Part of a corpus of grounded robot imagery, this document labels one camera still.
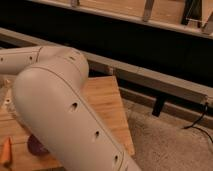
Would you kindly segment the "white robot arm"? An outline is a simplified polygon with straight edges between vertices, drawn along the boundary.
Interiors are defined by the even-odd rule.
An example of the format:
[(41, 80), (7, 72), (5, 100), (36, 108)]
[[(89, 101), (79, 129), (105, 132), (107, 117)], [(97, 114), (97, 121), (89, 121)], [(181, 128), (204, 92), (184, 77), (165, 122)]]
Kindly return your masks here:
[(0, 74), (14, 75), (22, 122), (67, 171), (141, 171), (82, 96), (89, 66), (66, 46), (0, 50)]

